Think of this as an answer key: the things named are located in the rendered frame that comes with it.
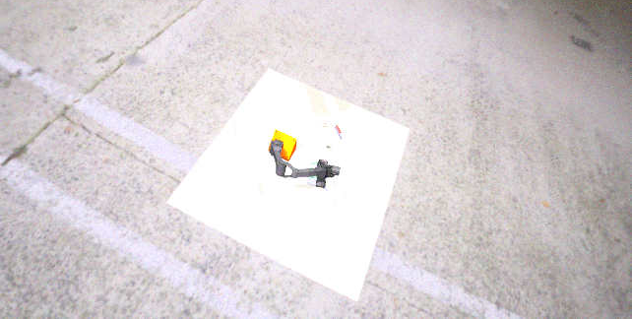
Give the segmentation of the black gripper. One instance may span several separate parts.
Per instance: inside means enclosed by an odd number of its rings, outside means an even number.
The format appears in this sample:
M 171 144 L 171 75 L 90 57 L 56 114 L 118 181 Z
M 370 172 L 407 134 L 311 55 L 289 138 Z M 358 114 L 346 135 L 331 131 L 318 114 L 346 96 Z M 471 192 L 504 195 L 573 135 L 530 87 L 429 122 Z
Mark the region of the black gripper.
M 326 163 L 328 163 L 328 161 L 325 160 L 325 159 L 319 159 L 319 162 L 326 162 Z M 316 187 L 325 188 L 326 187 L 326 178 L 325 179 L 316 178 Z

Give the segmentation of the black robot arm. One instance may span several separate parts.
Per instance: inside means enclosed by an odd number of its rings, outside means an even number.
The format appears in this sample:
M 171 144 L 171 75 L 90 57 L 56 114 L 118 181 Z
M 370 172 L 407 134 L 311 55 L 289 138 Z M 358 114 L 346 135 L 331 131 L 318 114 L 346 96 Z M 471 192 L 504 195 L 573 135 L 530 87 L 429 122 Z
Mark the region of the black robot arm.
M 298 178 L 298 177 L 317 177 L 319 179 L 325 179 L 328 177 L 335 177 L 335 175 L 339 176 L 341 168 L 335 165 L 329 165 L 326 162 L 317 161 L 317 165 L 315 168 L 296 168 L 293 167 L 289 162 L 282 159 L 281 153 L 282 148 L 284 146 L 284 142 L 275 139 L 275 141 L 271 141 L 269 153 L 272 157 L 274 157 L 276 169 L 275 175 L 282 178 Z M 288 166 L 292 172 L 290 175 L 285 175 L 286 166 Z

